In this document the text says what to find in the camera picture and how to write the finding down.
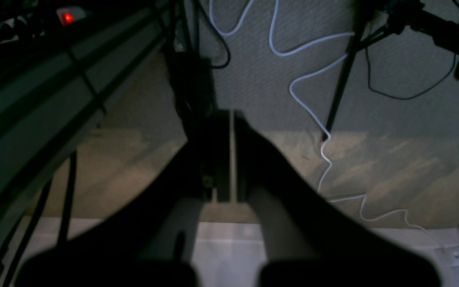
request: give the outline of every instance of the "red light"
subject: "red light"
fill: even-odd
[[[63,13],[61,15],[62,19],[63,19],[63,24],[66,25],[66,24],[71,24],[74,22],[74,19],[73,19],[73,16],[72,16],[72,13]]]

